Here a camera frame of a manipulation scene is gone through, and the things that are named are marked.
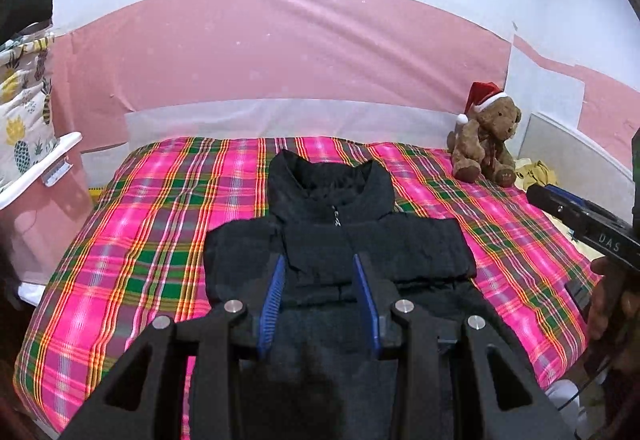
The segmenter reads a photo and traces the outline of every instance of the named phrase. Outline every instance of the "checkered fabric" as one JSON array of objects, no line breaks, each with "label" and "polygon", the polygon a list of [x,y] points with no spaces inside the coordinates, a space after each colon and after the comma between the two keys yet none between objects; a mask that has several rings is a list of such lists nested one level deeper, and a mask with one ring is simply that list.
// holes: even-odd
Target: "checkered fabric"
[{"label": "checkered fabric", "polygon": [[15,367],[31,412],[61,430],[156,314],[182,321],[209,311],[205,235],[266,213],[268,165],[283,148],[312,162],[377,160],[392,175],[397,210],[456,218],[476,285],[516,331],[541,386],[585,349],[563,285],[572,277],[592,286],[588,262],[520,191],[453,179],[445,151],[328,137],[176,138],[125,160],[52,276]]}]

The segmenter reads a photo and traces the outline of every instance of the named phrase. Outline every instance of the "pineapple print fabric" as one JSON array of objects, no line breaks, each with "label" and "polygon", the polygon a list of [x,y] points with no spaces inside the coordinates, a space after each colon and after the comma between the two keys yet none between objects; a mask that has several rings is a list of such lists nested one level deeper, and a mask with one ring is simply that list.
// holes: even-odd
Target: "pineapple print fabric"
[{"label": "pineapple print fabric", "polygon": [[47,57],[54,37],[41,30],[0,51],[0,191],[56,146]]}]

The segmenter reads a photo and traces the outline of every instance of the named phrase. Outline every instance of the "silver screw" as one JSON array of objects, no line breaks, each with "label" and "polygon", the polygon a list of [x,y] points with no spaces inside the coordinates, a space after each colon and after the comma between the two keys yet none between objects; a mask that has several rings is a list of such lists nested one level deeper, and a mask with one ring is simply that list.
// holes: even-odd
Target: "silver screw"
[{"label": "silver screw", "polygon": [[230,299],[225,303],[225,310],[230,314],[236,314],[242,310],[242,301],[238,299]]},{"label": "silver screw", "polygon": [[403,314],[408,314],[415,308],[415,305],[408,299],[399,299],[396,301],[396,310]]},{"label": "silver screw", "polygon": [[466,320],[466,323],[474,330],[482,330],[486,325],[486,321],[479,315],[472,315],[469,319]]},{"label": "silver screw", "polygon": [[159,315],[151,324],[156,330],[164,330],[171,324],[171,319],[166,315]]}]

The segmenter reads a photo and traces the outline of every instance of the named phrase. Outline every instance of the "teddy bear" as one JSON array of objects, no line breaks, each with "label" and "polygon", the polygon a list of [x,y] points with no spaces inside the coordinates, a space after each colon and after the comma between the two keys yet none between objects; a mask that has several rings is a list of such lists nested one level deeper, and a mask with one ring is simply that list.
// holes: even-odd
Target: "teddy bear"
[{"label": "teddy bear", "polygon": [[482,173],[500,187],[512,187],[515,164],[504,141],[515,134],[521,118],[513,99],[496,84],[473,83],[465,113],[447,137],[454,178],[473,183]]}]

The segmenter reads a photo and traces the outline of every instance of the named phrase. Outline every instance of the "jacket collar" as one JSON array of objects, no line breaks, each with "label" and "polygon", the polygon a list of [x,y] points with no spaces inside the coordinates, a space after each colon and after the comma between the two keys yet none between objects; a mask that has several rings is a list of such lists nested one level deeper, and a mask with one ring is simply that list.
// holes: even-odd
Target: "jacket collar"
[{"label": "jacket collar", "polygon": [[271,160],[269,212],[284,222],[334,224],[377,220],[394,209],[391,176],[370,160],[352,167],[311,163],[286,149]]}]

